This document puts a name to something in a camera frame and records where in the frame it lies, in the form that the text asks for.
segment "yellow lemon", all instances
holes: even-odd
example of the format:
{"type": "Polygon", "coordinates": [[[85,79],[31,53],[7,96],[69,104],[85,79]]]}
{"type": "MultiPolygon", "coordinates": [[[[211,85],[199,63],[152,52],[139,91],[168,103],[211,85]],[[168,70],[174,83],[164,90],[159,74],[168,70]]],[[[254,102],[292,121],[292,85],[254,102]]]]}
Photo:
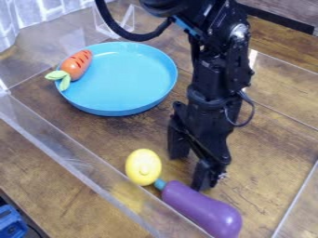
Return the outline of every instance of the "yellow lemon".
{"type": "Polygon", "coordinates": [[[156,153],[148,149],[139,149],[131,153],[125,161],[125,174],[132,182],[147,186],[159,179],[162,161],[156,153]]]}

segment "toy eggplant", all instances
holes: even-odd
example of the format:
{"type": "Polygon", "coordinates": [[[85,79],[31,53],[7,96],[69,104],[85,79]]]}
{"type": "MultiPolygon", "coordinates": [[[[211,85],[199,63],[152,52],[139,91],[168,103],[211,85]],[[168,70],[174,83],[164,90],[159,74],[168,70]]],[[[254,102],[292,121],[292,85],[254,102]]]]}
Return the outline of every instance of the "toy eggplant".
{"type": "Polygon", "coordinates": [[[162,191],[163,201],[215,238],[238,238],[242,217],[238,210],[194,191],[182,182],[159,179],[162,164],[158,155],[147,149],[136,150],[128,157],[125,171],[136,184],[152,184],[162,191]]]}

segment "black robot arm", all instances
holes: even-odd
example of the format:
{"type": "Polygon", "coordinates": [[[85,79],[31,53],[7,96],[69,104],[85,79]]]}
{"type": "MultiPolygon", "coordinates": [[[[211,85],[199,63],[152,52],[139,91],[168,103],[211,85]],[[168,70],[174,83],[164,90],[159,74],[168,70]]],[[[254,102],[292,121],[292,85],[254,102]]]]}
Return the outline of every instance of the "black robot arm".
{"type": "Polygon", "coordinates": [[[188,34],[194,65],[187,88],[188,104],[176,101],[168,123],[170,159],[184,158],[190,149],[199,157],[191,187],[214,187],[231,163],[226,139],[236,126],[246,126],[254,116],[254,103],[243,92],[254,71],[248,66],[247,15],[235,0],[140,0],[156,17],[167,18],[145,35],[117,30],[104,0],[97,9],[112,30],[124,38],[141,41],[158,36],[175,22],[188,34]],[[238,123],[242,102],[252,106],[244,123],[238,123]]]}

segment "wooden table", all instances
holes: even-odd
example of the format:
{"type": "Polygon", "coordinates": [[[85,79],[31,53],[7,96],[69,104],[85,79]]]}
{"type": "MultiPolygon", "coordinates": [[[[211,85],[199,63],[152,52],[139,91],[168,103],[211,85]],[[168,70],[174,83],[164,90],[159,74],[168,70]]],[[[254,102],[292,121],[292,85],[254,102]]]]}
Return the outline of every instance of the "wooden table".
{"type": "MultiPolygon", "coordinates": [[[[252,49],[318,72],[315,37],[256,18],[250,18],[250,22],[252,49]]],[[[188,45],[175,26],[148,44],[172,56],[180,76],[164,102],[141,114],[101,118],[80,112],[65,103],[53,85],[44,80],[51,69],[15,86],[11,93],[120,172],[124,172],[124,160],[131,151],[149,148],[163,159],[163,178],[188,184],[195,156],[170,161],[167,154],[171,103],[174,100],[186,101],[186,86],[191,79],[188,45]]],[[[248,89],[258,102],[256,117],[228,139],[234,157],[230,178],[206,192],[231,204],[243,215],[240,237],[271,236],[318,154],[318,115],[314,113],[318,105],[314,102],[317,90],[312,90],[317,81],[302,80],[302,77],[288,81],[288,77],[279,74],[279,71],[290,71],[286,64],[267,57],[262,63],[263,75],[256,77],[248,89]],[[282,100],[268,100],[268,97],[278,99],[279,95],[282,100]]],[[[0,122],[0,127],[1,189],[49,236],[149,237],[4,122],[0,122]]]]}

